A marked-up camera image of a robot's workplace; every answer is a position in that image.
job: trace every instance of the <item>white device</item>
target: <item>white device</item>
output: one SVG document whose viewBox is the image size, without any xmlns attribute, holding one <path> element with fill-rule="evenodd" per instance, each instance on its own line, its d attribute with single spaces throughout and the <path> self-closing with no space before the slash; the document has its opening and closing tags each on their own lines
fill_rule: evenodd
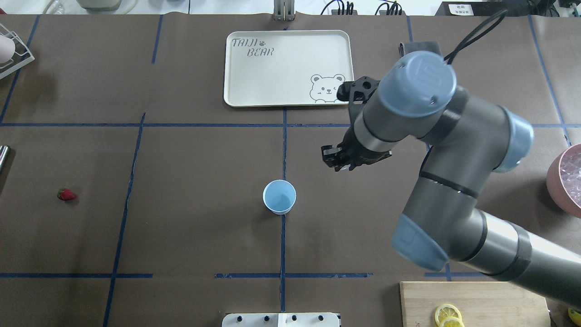
<svg viewBox="0 0 581 327">
<path fill-rule="evenodd" d="M 116 10 L 121 0 L 77 0 L 81 7 L 88 10 Z"/>
<path fill-rule="evenodd" d="M 228 314 L 222 327 L 340 327 L 340 315 L 331 312 Z"/>
</svg>

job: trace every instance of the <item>white container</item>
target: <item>white container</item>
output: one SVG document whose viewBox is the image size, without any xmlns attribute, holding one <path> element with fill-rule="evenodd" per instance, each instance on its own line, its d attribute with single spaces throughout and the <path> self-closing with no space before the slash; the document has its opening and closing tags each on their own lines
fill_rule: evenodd
<svg viewBox="0 0 581 327">
<path fill-rule="evenodd" d="M 121 0 L 77 0 L 81 7 L 88 10 L 116 10 Z"/>
<path fill-rule="evenodd" d="M 16 44 L 11 38 L 0 35 L 0 63 L 5 63 L 12 59 L 16 50 Z"/>
<path fill-rule="evenodd" d="M 344 31 L 238 31 L 226 39 L 224 101 L 230 106 L 345 104 L 337 88 L 352 80 Z"/>
<path fill-rule="evenodd" d="M 296 190 L 286 180 L 277 179 L 270 182 L 262 192 L 264 205 L 277 215 L 286 215 L 296 201 Z"/>
</svg>

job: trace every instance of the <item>bear cartoon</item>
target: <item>bear cartoon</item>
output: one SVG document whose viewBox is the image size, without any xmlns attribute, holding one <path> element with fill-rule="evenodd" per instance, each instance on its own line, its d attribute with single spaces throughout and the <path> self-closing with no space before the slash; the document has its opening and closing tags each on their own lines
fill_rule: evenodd
<svg viewBox="0 0 581 327">
<path fill-rule="evenodd" d="M 329 103 L 337 101 L 337 88 L 345 81 L 345 76 L 336 74 L 333 77 L 322 77 L 319 74 L 311 76 L 313 88 L 311 98 L 315 103 Z"/>
</svg>

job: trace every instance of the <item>paper cup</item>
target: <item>paper cup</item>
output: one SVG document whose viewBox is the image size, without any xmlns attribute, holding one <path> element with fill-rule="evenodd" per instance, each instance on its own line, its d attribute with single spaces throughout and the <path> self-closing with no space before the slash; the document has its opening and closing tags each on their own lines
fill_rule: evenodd
<svg viewBox="0 0 581 327">
<path fill-rule="evenodd" d="M 12 58 L 16 44 L 11 38 L 0 35 L 0 63 L 5 63 Z"/>
<path fill-rule="evenodd" d="M 270 211 L 277 215 L 285 215 L 295 204 L 296 191 L 286 180 L 273 180 L 264 188 L 262 200 Z"/>
</svg>

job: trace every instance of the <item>electrical cable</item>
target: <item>electrical cable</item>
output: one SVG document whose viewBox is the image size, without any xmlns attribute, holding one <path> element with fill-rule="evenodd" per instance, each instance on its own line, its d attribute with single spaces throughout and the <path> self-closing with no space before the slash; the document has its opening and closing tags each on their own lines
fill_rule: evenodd
<svg viewBox="0 0 581 327">
<path fill-rule="evenodd" d="M 557 15 L 557 17 L 561 17 L 559 12 L 557 11 L 557 8 L 555 8 L 555 5 L 551 6 L 551 8 L 549 8 L 549 12 L 551 13 L 551 17 L 553 17 L 553 12 Z"/>
<path fill-rule="evenodd" d="M 325 7 L 323 8 L 323 10 L 321 11 L 321 15 L 322 15 L 323 13 L 325 13 L 325 9 L 327 9 L 327 7 L 328 7 L 329 5 L 331 5 L 331 4 L 332 4 L 333 2 L 335 2 L 335 1 L 337 1 L 338 5 L 339 5 L 339 9 L 337 10 L 337 14 L 341 15 L 341 11 L 342 11 L 343 13 L 345 13 L 345 3 L 343 2 L 343 0 L 331 0 L 331 1 L 329 1 L 329 2 L 328 2 L 326 5 L 325 5 Z"/>
<path fill-rule="evenodd" d="M 347 1 L 347 15 L 353 15 L 353 6 L 354 3 Z"/>
<path fill-rule="evenodd" d="M 397 3 L 397 1 L 383 0 L 383 3 L 377 7 L 377 10 L 375 11 L 374 15 L 377 15 L 377 13 L 381 9 L 381 7 L 383 7 L 384 5 L 388 6 L 386 15 L 391 15 L 391 16 L 401 15 L 401 13 L 403 12 L 403 8 L 401 7 L 401 5 L 399 3 Z"/>
<path fill-rule="evenodd" d="M 488 32 L 492 31 L 496 26 L 498 26 L 498 24 L 500 24 L 500 22 L 502 22 L 503 19 L 506 17 L 507 12 L 508 12 L 507 9 L 503 9 L 493 14 L 492 16 L 488 17 L 484 22 L 482 22 L 480 25 L 478 25 L 475 29 L 473 29 L 470 33 L 468 33 L 468 35 L 466 35 L 466 37 L 456 46 L 456 49 L 454 49 L 454 51 L 452 51 L 451 53 L 444 57 L 444 60 L 448 60 L 448 65 L 452 64 L 452 61 L 454 61 L 454 58 L 456 57 L 458 52 L 460 52 L 467 46 L 471 45 L 472 43 L 480 40 L 481 37 L 483 37 Z M 483 29 L 494 19 L 497 19 L 496 22 L 494 22 L 494 24 L 490 25 L 484 32 L 481 32 L 476 37 L 474 37 L 476 33 L 478 33 L 481 29 Z"/>
</svg>

